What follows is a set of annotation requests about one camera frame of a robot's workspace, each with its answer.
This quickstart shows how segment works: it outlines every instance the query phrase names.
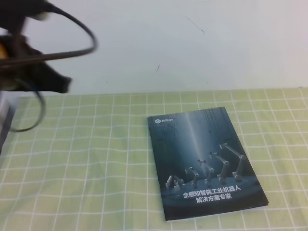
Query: white grid line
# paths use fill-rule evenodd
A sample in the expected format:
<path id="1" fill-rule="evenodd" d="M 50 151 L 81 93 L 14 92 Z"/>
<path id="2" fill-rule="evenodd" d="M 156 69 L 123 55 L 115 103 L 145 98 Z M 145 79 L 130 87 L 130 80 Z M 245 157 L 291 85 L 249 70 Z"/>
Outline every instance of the white grid line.
<path id="1" fill-rule="evenodd" d="M 258 175 L 258 177 L 276 177 L 276 175 L 263 175 L 260 176 Z M 118 176 L 118 177 L 110 177 L 110 178 L 125 178 L 125 176 Z M 103 180 L 104 178 L 95 178 L 95 179 L 88 179 L 88 180 Z M 63 180 L 63 178 L 58 178 L 58 179 L 51 179 L 51 180 L 45 180 L 44 182 L 50 182 L 50 181 L 59 181 L 59 180 Z M 64 179 L 65 181 L 81 181 L 84 182 L 83 179 Z M 29 181 L 29 182 L 25 182 L 25 184 L 29 183 L 29 184 L 33 184 L 33 183 L 40 183 L 42 182 L 41 180 L 39 181 Z M 20 185 L 20 182 L 10 182 L 10 183 L 6 183 L 6 185 Z M 144 192 L 134 192 L 134 191 L 127 191 L 128 193 L 135 193 L 135 194 L 140 194 L 140 195 L 146 195 L 146 193 Z M 282 193 L 282 192 L 308 192 L 308 188 L 307 189 L 284 189 L 284 190 L 264 190 L 264 192 L 266 193 Z M 106 195 L 114 195 L 114 194 L 119 194 L 119 193 L 124 193 L 124 191 L 122 192 L 111 192 L 111 193 L 106 193 Z M 149 193 L 149 195 L 160 195 L 159 193 Z M 0 198 L 0 200 L 9 200 L 10 198 Z"/>
<path id="2" fill-rule="evenodd" d="M 29 108 L 29 105 L 30 105 L 30 102 L 27 102 L 27 106 L 26 106 L 26 109 L 25 109 L 25 113 L 27 112 L 28 108 Z M 12 149 L 12 153 L 14 153 L 15 151 L 15 147 L 16 146 L 13 146 L 13 149 Z M 11 154 L 10 157 L 9 157 L 9 160 L 8 160 L 8 166 L 10 165 L 11 161 L 12 161 L 12 157 L 13 155 Z M 1 184 L 0 184 L 0 188 L 2 187 L 3 183 L 4 183 L 4 179 L 6 177 L 6 174 L 7 174 L 7 170 L 4 172 L 4 175 L 3 175 L 3 178 L 2 178 L 2 181 L 1 181 Z"/>
<path id="3" fill-rule="evenodd" d="M 300 100 L 300 99 L 304 99 L 304 100 L 308 100 L 308 97 L 290 97 L 290 98 L 286 98 L 287 100 Z M 270 99 L 271 101 L 285 101 L 285 98 L 273 98 Z M 251 99 L 251 100 L 234 100 L 235 103 L 237 102 L 255 102 L 255 101 L 261 101 L 261 102 L 266 102 L 266 99 Z M 216 102 L 214 101 L 201 101 L 200 103 L 232 103 L 232 101 L 230 100 L 216 100 Z M 161 105 L 161 103 L 149 103 L 149 105 Z M 85 105 L 81 105 L 80 107 L 94 107 L 94 104 L 85 104 Z M 112 106 L 111 104 L 103 104 L 103 103 L 99 103 L 97 106 Z M 116 104 L 115 106 L 119 106 L 119 107 L 128 107 L 128 104 Z M 133 103 L 131 106 L 146 106 L 146 103 Z M 79 106 L 65 106 L 65 108 L 78 108 Z M 60 109 L 61 107 L 48 107 L 49 109 Z M 30 107 L 30 109 L 33 110 L 39 110 L 39 107 Z"/>
<path id="4" fill-rule="evenodd" d="M 297 122 L 308 122 L 308 119 L 296 119 Z M 251 124 L 251 123 L 256 123 L 256 120 L 251 120 L 251 121 L 240 121 L 240 122 L 236 122 L 236 121 L 232 121 L 233 124 Z M 294 122 L 294 120 L 286 120 L 286 119 L 282 119 L 282 120 L 258 120 L 259 123 L 284 123 L 284 122 Z M 138 125 L 138 124 L 131 124 L 131 127 L 142 127 L 142 128 L 147 128 L 147 125 Z M 62 129 L 68 129 L 68 128 L 91 128 L 91 126 L 89 125 L 76 125 L 76 126 L 62 126 L 59 127 L 58 130 L 62 130 Z M 111 126 L 101 126 L 101 125 L 96 125 L 96 128 L 111 128 Z M 112 125 L 112 127 L 127 127 L 127 124 L 115 124 Z M 54 130 L 54 128 L 50 128 L 50 127 L 42 127 L 42 125 L 38 128 L 36 128 L 38 130 Z"/>
<path id="5" fill-rule="evenodd" d="M 297 121 L 295 120 L 294 114 L 293 114 L 293 112 L 292 112 L 292 110 L 291 110 L 291 108 L 290 108 L 290 105 L 289 105 L 289 103 L 288 103 L 287 100 L 286 100 L 286 103 L 287 103 L 287 106 L 288 106 L 288 108 L 289 108 L 289 110 L 290 110 L 290 113 L 291 113 L 291 115 L 292 115 L 292 118 L 293 118 L 294 121 L 295 121 L 295 124 L 296 124 L 297 129 L 300 131 L 299 125 L 298 125 Z M 303 136 L 303 133 L 302 133 L 302 132 L 300 132 L 300 135 L 301 135 L 302 139 L 304 140 L 305 145 L 307 145 L 306 139 L 305 139 L 305 137 Z M 290 158 L 292 159 L 291 161 L 292 161 L 292 164 L 293 164 L 293 166 L 294 166 L 294 168 L 295 168 L 295 172 L 298 174 L 297 167 L 296 167 L 296 165 L 295 165 L 295 163 L 294 163 L 294 160 L 293 160 L 293 158 L 292 158 L 292 154 L 291 154 L 290 149 L 289 149 L 288 147 L 287 147 L 287 150 L 288 150 L 288 154 L 289 154 Z M 304 189 L 305 186 L 304 186 L 304 184 L 303 184 L 303 182 L 302 182 L 301 177 L 299 177 L 299 182 L 300 182 L 301 186 L 302 186 L 303 189 Z M 306 199 L 307 199 L 307 201 L 308 201 L 307 193 L 304 192 L 304 194 L 305 194 L 305 197 L 306 197 Z"/>
<path id="6" fill-rule="evenodd" d="M 32 222 L 33 222 L 33 218 L 34 218 L 34 213 L 35 213 L 37 202 L 38 202 L 38 198 L 39 198 L 38 196 L 40 195 L 40 192 L 41 192 L 41 190 L 43 188 L 43 185 L 44 185 L 44 182 L 45 182 L 45 178 L 46 178 L 46 174 L 47 174 L 47 169 L 48 169 L 47 167 L 49 166 L 49 161 L 50 161 L 50 156 L 51 156 L 52 145 L 53 145 L 56 133 L 57 133 L 57 128 L 59 127 L 59 124 L 60 124 L 60 118 L 61 118 L 61 115 L 62 115 L 62 112 L 63 112 L 63 108 L 64 108 L 64 100 L 62 102 L 62 109 L 61 109 L 60 116 L 59 116 L 58 121 L 57 121 L 57 125 L 56 125 L 56 129 L 54 131 L 53 139 L 52 139 L 50 147 L 49 147 L 48 159 L 47 159 L 47 164 L 45 166 L 43 180 L 41 181 L 41 185 L 39 187 L 38 193 L 37 193 L 35 201 L 34 201 L 34 206 L 33 206 L 33 211 L 32 211 L 33 215 L 31 217 L 31 221 L 30 221 L 30 225 L 29 225 L 29 230 L 28 231 L 31 230 Z"/>
<path id="7" fill-rule="evenodd" d="M 112 108 L 111 108 L 111 114 L 114 112 L 114 107 L 115 107 L 115 95 L 113 95 L 112 97 Z M 113 122 L 113 116 L 111 116 L 110 118 L 110 124 L 112 125 Z M 105 167 L 105 176 L 107 176 L 107 167 L 108 167 L 108 157 L 109 157 L 109 151 L 110 151 L 110 143 L 111 143 L 111 135 L 112 135 L 112 127 L 110 129 L 110 133 L 109 133 L 109 142 L 108 142 L 108 151 L 107 151 L 107 158 L 106 158 L 106 167 Z M 107 181 L 105 180 L 105 186 L 104 186 L 104 195 L 106 195 L 106 188 L 107 188 Z M 100 224 L 100 230 L 102 230 L 103 227 L 103 216 L 104 216 L 104 206 L 105 206 L 105 196 L 103 198 L 103 206 L 102 206 L 102 217 L 101 217 L 101 224 Z"/>
<path id="8" fill-rule="evenodd" d="M 244 148 L 266 148 L 266 147 L 286 147 L 286 146 L 289 146 L 289 147 L 306 147 L 305 144 L 289 144 L 289 145 L 286 145 L 286 144 L 270 144 L 270 145 L 257 145 L 257 146 L 253 146 L 253 145 L 249 145 L 249 146 L 244 146 Z M 100 150 L 110 150 L 110 151 L 115 151 L 115 152 L 127 152 L 127 150 L 120 150 L 120 149 L 114 149 L 114 148 L 91 148 L 91 150 L 96 150 L 96 151 L 100 151 Z M 87 149 L 79 149 L 79 150 L 72 150 L 71 152 L 72 153 L 78 153 L 78 152 L 84 152 L 84 151 L 87 151 Z M 151 149 L 131 149 L 130 150 L 131 152 L 147 152 L 147 151 L 151 151 Z M 53 150 L 52 153 L 54 152 L 69 152 L 68 150 Z M 43 151 L 43 152 L 36 152 L 36 153 L 23 153 L 23 154 L 10 154 L 12 156 L 26 156 L 26 155 L 40 155 L 40 154 L 45 154 L 45 153 L 48 153 L 48 151 Z M 6 156 L 0 156 L 0 159 L 6 159 Z M 291 160 L 290 158 L 279 158 L 279 159 L 273 159 L 273 160 L 282 160 L 282 159 L 285 159 L 285 160 Z M 307 158 L 296 158 L 296 157 L 293 157 L 294 160 L 307 160 Z"/>
<path id="9" fill-rule="evenodd" d="M 179 92 L 179 97 L 180 97 L 181 112 L 183 112 L 182 96 L 181 96 L 180 92 Z M 194 222 L 194 230 L 197 231 L 197 221 L 196 221 L 196 218 L 193 218 L 193 222 Z"/>
<path id="10" fill-rule="evenodd" d="M 146 117 L 148 118 L 148 93 L 146 93 Z M 146 229 L 149 229 L 149 133 L 146 133 Z"/>
<path id="11" fill-rule="evenodd" d="M 308 134 L 308 131 L 264 131 L 264 132 L 248 132 L 248 133 L 237 133 L 238 135 L 245 135 L 245 136 L 252 136 L 252 135 L 262 135 L 262 134 Z M 129 136 L 130 139 L 144 139 L 147 136 Z M 75 137 L 74 140 L 79 140 L 79 139 L 89 139 L 89 138 L 97 138 L 97 139 L 108 139 L 108 136 L 83 136 L 83 137 Z M 122 137 L 111 137 L 112 140 L 126 140 L 128 136 L 122 136 Z M 71 141 L 73 138 L 55 138 L 56 141 Z M 42 139 L 32 139 L 32 140 L 22 140 L 22 141 L 11 141 L 7 142 L 6 145 L 8 144 L 14 144 L 14 143 L 32 143 L 36 141 L 50 141 L 50 139 L 47 138 L 42 138 Z"/>
<path id="12" fill-rule="evenodd" d="M 217 107 L 216 96 L 215 96 L 214 92 L 213 92 L 213 99 L 214 99 L 215 107 Z M 220 222 L 220 215 L 219 214 L 217 214 L 217 218 L 218 218 L 219 230 L 222 230 L 222 225 L 221 225 L 221 222 Z"/>
<path id="13" fill-rule="evenodd" d="M 198 110 L 200 110 L 200 104 L 199 104 L 199 98 L 198 98 L 198 93 L 197 92 L 196 92 L 196 98 L 197 98 Z M 198 229 L 198 227 L 197 227 L 197 219 L 196 218 L 194 219 L 194 228 L 195 228 L 195 230 Z"/>
<path id="14" fill-rule="evenodd" d="M 190 105 L 190 104 L 197 104 L 197 103 L 166 103 L 166 105 Z M 292 109 L 292 111 L 303 111 L 306 110 L 306 108 L 295 108 Z M 242 112 L 253 112 L 253 110 L 227 110 L 228 113 L 242 113 Z M 270 112 L 271 110 L 255 110 L 255 112 Z M 286 112 L 288 111 L 288 109 L 274 109 L 275 112 Z M 110 117 L 111 114 L 104 114 L 104 115 L 81 115 L 78 118 L 82 119 L 82 118 L 102 118 L 102 117 Z M 129 116 L 129 114 L 113 114 L 113 116 Z M 146 114 L 130 114 L 131 117 L 141 117 L 141 116 L 146 116 Z M 75 116 L 62 116 L 61 119 L 74 119 Z M 37 119 L 37 116 L 33 116 L 33 117 L 26 117 L 24 118 L 24 120 L 35 120 Z M 58 116 L 46 116 L 45 119 L 58 119 Z"/>
<path id="15" fill-rule="evenodd" d="M 110 192 L 110 193 L 105 193 L 105 194 L 85 194 L 85 196 L 95 196 L 95 197 L 104 197 L 104 196 L 111 196 L 111 195 L 119 195 L 119 194 L 125 194 L 129 193 L 129 194 L 135 194 L 135 195 L 146 195 L 146 193 L 144 192 L 134 192 L 134 191 L 120 191 L 120 192 Z M 160 196 L 160 193 L 149 193 L 149 196 Z M 20 196 L 18 199 L 24 199 L 24 198 L 32 198 L 32 197 L 36 197 L 37 195 L 33 194 L 33 195 L 28 195 L 28 196 Z M 53 194 L 40 194 L 40 197 L 54 197 L 54 198 L 67 198 L 67 197 L 82 197 L 82 194 L 78 194 L 78 195 L 53 195 Z M 0 198 L 0 201 L 14 201 L 16 200 L 16 198 Z"/>
<path id="16" fill-rule="evenodd" d="M 249 98 L 249 100 L 250 100 L 250 104 L 251 104 L 251 107 L 252 107 L 252 109 L 254 110 L 254 106 L 253 106 L 253 104 L 252 104 L 252 102 L 251 102 L 251 98 L 250 98 L 250 94 L 249 94 L 249 91 L 247 91 L 247 95 L 248 95 L 248 98 Z M 271 229 L 271 227 L 270 227 L 270 219 L 269 219 L 269 216 L 268 216 L 268 213 L 266 212 L 266 210 L 264 209 L 264 213 L 265 213 L 265 218 L 266 218 L 266 222 L 267 222 L 267 225 L 268 225 L 268 227 L 269 227 L 269 230 L 272 230 Z"/>
<path id="17" fill-rule="evenodd" d="M 163 93 L 163 108 L 164 108 L 164 114 L 166 114 L 165 93 Z M 173 231 L 172 221 L 170 221 L 170 228 L 171 228 L 171 231 Z"/>
<path id="18" fill-rule="evenodd" d="M 106 164 L 106 161 L 98 161 L 95 163 L 89 163 L 89 166 L 91 165 L 99 165 L 99 164 Z M 119 164 L 119 165 L 126 165 L 125 163 L 119 162 L 119 161 L 108 161 L 109 164 Z M 147 165 L 147 163 L 128 163 L 129 166 L 138 166 L 138 165 Z M 87 166 L 87 164 L 57 164 L 57 165 L 42 165 L 42 166 L 31 166 L 31 169 L 41 169 L 41 168 L 47 168 L 47 167 L 72 167 L 72 166 Z M 7 168 L 2 168 L 0 169 L 1 171 L 5 171 L 5 170 L 24 170 L 26 169 L 26 167 L 7 167 Z"/>
<path id="19" fill-rule="evenodd" d="M 286 210 L 285 208 L 271 208 L 271 209 L 267 209 L 268 211 L 274 211 L 274 210 Z M 114 211 L 108 211 L 108 212 L 104 212 L 104 214 L 110 214 L 110 213 L 123 213 L 124 211 L 142 211 L 142 212 L 146 212 L 147 209 L 140 209 L 140 208 L 127 208 L 126 210 L 124 209 L 120 209 L 120 210 L 114 210 Z M 149 210 L 149 212 L 151 213 L 163 213 L 164 211 L 163 210 Z M 20 212 L 20 211 L 16 211 L 16 214 L 29 214 L 31 215 L 32 212 Z M 56 215 L 55 213 L 34 213 L 35 215 L 46 215 L 46 216 L 54 216 Z M 67 213 L 58 213 L 59 215 L 74 215 L 74 214 L 79 214 L 78 212 L 67 212 Z M 100 215 L 101 212 L 81 212 L 81 214 L 97 214 L 97 215 Z M 193 218 L 187 218 L 187 219 L 181 219 L 181 220 L 192 220 Z"/>
<path id="20" fill-rule="evenodd" d="M 278 177 L 278 176 L 307 176 L 307 173 L 300 173 L 299 175 L 296 173 L 282 173 L 282 174 L 257 174 L 257 177 Z M 88 178 L 87 180 L 105 180 L 105 179 L 113 179 L 113 178 L 125 178 L 124 175 L 112 175 L 107 177 L 100 177 L 100 178 Z M 157 177 L 128 177 L 129 179 L 135 180 L 156 180 Z M 84 181 L 82 178 L 54 178 L 48 180 L 32 180 L 32 181 L 25 181 L 24 184 L 34 184 L 34 183 L 41 183 L 41 182 L 50 182 L 50 181 L 58 181 L 58 180 L 65 180 L 65 181 Z M 7 182 L 3 183 L 3 185 L 19 185 L 21 182 Z M 307 189 L 289 189 L 289 190 L 282 190 L 282 192 L 291 192 L 291 191 L 308 191 Z"/>
<path id="21" fill-rule="evenodd" d="M 268 98 L 268 95 L 267 95 L 266 91 L 264 91 L 264 93 L 265 93 L 266 98 L 267 98 L 267 100 L 268 100 L 269 107 L 271 108 L 270 101 L 269 101 L 269 98 Z M 269 154 L 269 158 L 270 158 L 270 160 L 272 160 L 272 159 L 271 159 L 271 153 L 270 153 L 269 149 L 267 149 L 267 151 L 268 151 L 268 154 Z M 273 168 L 274 168 L 274 172 L 275 172 L 275 174 L 277 174 L 277 170 L 276 170 L 276 167 L 275 167 L 275 165 L 274 165 L 274 162 L 273 162 L 273 161 L 272 161 L 272 165 L 273 165 Z M 278 183 L 279 183 L 279 187 L 280 187 L 280 189 L 282 190 L 282 184 L 281 184 L 281 181 L 280 181 L 279 177 L 277 177 L 277 180 L 278 180 Z M 290 216 L 290 219 L 291 219 L 292 225 L 293 225 L 293 226 L 295 226 L 295 223 L 294 223 L 294 220 L 293 220 L 293 217 L 292 217 L 291 211 L 290 211 L 290 209 L 289 209 L 289 205 L 288 205 L 288 202 L 287 202 L 287 200 L 286 200 L 286 197 L 285 197 L 284 192 L 282 192 L 282 196 L 283 196 L 284 202 L 285 202 L 285 204 L 286 204 L 286 206 L 287 206 L 287 208 L 288 208 L 288 213 L 289 213 L 289 216 Z"/>
<path id="22" fill-rule="evenodd" d="M 34 133 L 34 138 L 37 136 L 37 133 L 38 133 L 38 131 L 36 130 L 35 133 Z M 33 150 L 33 147 L 34 147 L 34 142 L 31 144 L 31 151 Z M 26 179 L 27 171 L 28 171 L 28 168 L 29 168 L 29 165 L 30 165 L 30 162 L 31 162 L 31 156 L 28 158 L 27 166 L 26 166 L 26 169 L 25 169 L 25 173 L 24 173 L 22 182 L 21 182 L 20 187 L 19 187 L 19 192 L 18 192 L 17 198 L 19 198 L 20 195 L 21 195 L 21 192 L 22 192 L 22 189 L 23 189 L 23 185 L 24 185 L 24 182 L 25 182 L 25 179 Z M 17 200 L 14 202 L 14 205 L 12 206 L 12 208 L 10 210 L 10 213 L 9 213 L 10 215 L 14 212 L 14 210 L 16 208 L 16 205 L 17 205 Z M 5 222 L 4 222 L 4 225 L 3 225 L 3 230 L 6 230 L 6 225 L 7 225 L 7 222 L 9 220 L 10 215 L 8 215 L 6 217 L 6 219 L 5 219 Z"/>
<path id="23" fill-rule="evenodd" d="M 230 92 L 230 96 L 231 96 L 231 101 L 233 102 L 232 92 Z M 239 117 L 238 117 L 237 113 L 235 113 L 235 117 L 236 117 L 237 121 L 239 121 Z M 240 213 L 241 213 L 241 217 L 242 217 L 242 221 L 243 221 L 243 225 L 244 225 L 244 230 L 247 230 L 243 211 L 240 211 Z"/>
<path id="24" fill-rule="evenodd" d="M 131 110 L 130 104 L 131 104 L 131 94 L 129 94 L 129 114 L 130 114 L 130 110 Z M 127 175 L 128 175 L 128 160 L 129 160 L 129 149 L 130 149 L 129 126 L 130 126 L 130 116 L 128 117 L 128 136 L 127 136 L 127 157 L 126 157 L 126 177 L 125 177 L 125 193 L 124 193 L 124 210 L 126 209 Z M 123 215 L 123 229 L 125 229 L 125 219 L 126 219 L 126 213 L 124 213 L 124 215 Z"/>
<path id="25" fill-rule="evenodd" d="M 81 104 L 81 96 L 79 96 L 79 105 L 80 105 L 80 104 Z M 76 125 L 76 123 L 77 123 L 77 119 L 78 119 L 79 113 L 80 113 L 80 107 L 78 108 L 77 116 L 76 116 L 76 118 L 75 118 L 75 125 Z M 72 150 L 72 147 L 73 147 L 73 139 L 72 139 L 71 144 L 70 144 L 70 150 Z M 69 151 L 69 153 L 68 153 L 68 157 L 67 157 L 67 162 L 66 162 L 66 164 L 68 164 L 68 162 L 69 162 L 70 155 L 71 155 L 71 151 Z M 65 167 L 64 178 L 66 177 L 66 173 L 67 173 L 67 166 Z M 62 180 L 60 195 L 63 194 L 63 188 L 64 188 L 64 180 Z M 60 204 L 61 204 L 61 200 L 59 200 L 59 202 L 58 202 L 57 212 L 56 212 L 56 213 L 59 213 Z M 54 231 L 54 227 L 55 227 L 55 225 L 56 225 L 57 218 L 58 218 L 58 215 L 56 214 L 56 217 L 54 218 L 54 222 L 53 222 L 53 225 L 52 225 L 52 231 Z"/>
<path id="26" fill-rule="evenodd" d="M 96 95 L 96 100 L 95 101 L 96 101 L 96 104 L 97 104 L 97 102 L 98 102 L 98 95 Z M 81 213 L 81 209 L 82 209 L 84 194 L 85 194 L 85 191 L 86 191 L 88 172 L 89 172 L 89 163 L 90 163 L 90 147 L 91 147 L 91 143 L 92 143 L 92 134 L 93 134 L 93 131 L 94 131 L 94 128 L 95 128 L 95 121 L 96 121 L 96 117 L 94 117 L 94 120 L 93 120 L 93 126 L 92 126 L 90 141 L 89 141 L 88 158 L 87 158 L 87 169 L 86 169 L 86 175 L 85 175 L 84 184 L 83 184 L 82 197 L 81 197 L 80 205 L 79 205 L 79 213 L 78 213 L 78 217 L 77 217 L 76 231 L 78 231 L 79 221 L 80 221 L 80 213 Z"/>

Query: green checkered cloth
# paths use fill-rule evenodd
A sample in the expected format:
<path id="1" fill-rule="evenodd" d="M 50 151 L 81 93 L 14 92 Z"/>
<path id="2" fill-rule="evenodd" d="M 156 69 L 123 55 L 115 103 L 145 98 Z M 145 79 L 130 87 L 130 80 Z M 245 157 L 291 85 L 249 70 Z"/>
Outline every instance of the green checkered cloth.
<path id="1" fill-rule="evenodd" d="M 47 97 L 0 156 L 0 230 L 308 230 L 308 89 Z M 14 125 L 39 114 L 22 98 Z M 225 106 L 269 206 L 165 222 L 148 116 Z"/>

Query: white wall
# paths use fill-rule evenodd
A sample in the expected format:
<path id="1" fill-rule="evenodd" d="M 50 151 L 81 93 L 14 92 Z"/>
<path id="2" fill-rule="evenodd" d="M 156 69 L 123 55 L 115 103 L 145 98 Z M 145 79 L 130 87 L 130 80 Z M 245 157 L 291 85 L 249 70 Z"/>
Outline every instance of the white wall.
<path id="1" fill-rule="evenodd" d="M 51 2 L 100 41 L 92 55 L 50 62 L 73 94 L 308 86 L 307 0 Z M 59 15 L 26 34 L 43 52 L 90 44 Z"/>

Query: black cord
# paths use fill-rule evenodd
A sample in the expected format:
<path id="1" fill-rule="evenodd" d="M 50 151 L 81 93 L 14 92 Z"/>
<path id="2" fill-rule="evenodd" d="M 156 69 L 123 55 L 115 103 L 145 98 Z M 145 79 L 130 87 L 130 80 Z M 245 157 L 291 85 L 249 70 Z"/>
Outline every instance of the black cord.
<path id="1" fill-rule="evenodd" d="M 92 46 L 90 48 L 86 48 L 86 49 L 78 50 L 78 51 L 68 51 L 68 52 L 52 53 L 52 54 L 30 55 L 30 56 L 26 56 L 24 58 L 3 59 L 3 60 L 0 60 L 0 67 L 4 66 L 4 65 L 14 66 L 14 65 L 24 65 L 24 64 L 35 64 L 35 63 L 41 63 L 41 62 L 48 61 L 48 60 L 72 58 L 72 57 L 77 57 L 77 56 L 89 54 L 97 48 L 98 43 L 97 43 L 97 40 L 95 38 L 95 35 L 81 21 L 79 21 L 78 19 L 76 19 L 72 15 L 68 14 L 67 12 L 61 10 L 60 8 L 52 5 L 51 3 L 46 3 L 46 11 L 60 14 L 64 17 L 70 19 L 71 21 L 76 23 L 78 26 L 80 26 L 92 38 Z"/>
<path id="2" fill-rule="evenodd" d="M 29 131 L 33 128 L 35 128 L 36 126 L 38 126 L 42 120 L 44 119 L 44 116 L 46 114 L 46 103 L 45 100 L 43 98 L 43 96 L 41 95 L 41 93 L 39 91 L 36 90 L 36 88 L 33 86 L 33 84 L 27 83 L 21 79 L 16 79 L 16 82 L 20 83 L 21 85 L 23 85 L 23 87 L 27 90 L 30 90 L 32 92 L 35 93 L 36 97 L 38 98 L 39 104 L 40 104 L 40 114 L 39 117 L 37 119 L 37 121 L 34 123 L 34 125 L 28 127 L 28 128 L 23 128 L 23 129 L 16 129 L 16 128 L 12 128 L 10 127 L 10 125 L 6 124 L 3 120 L 3 118 L 1 117 L 1 123 L 2 125 L 8 129 L 9 131 L 13 131 L 13 132 L 25 132 L 25 131 Z"/>

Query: orange object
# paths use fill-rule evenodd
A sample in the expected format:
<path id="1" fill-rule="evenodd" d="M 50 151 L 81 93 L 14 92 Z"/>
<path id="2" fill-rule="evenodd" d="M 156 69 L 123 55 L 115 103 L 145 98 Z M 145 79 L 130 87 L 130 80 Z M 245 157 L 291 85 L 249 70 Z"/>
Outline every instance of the orange object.
<path id="1" fill-rule="evenodd" d="M 0 44 L 0 59 L 7 59 L 7 58 L 8 58 L 8 54 L 6 52 L 6 49 L 4 48 L 2 44 Z"/>

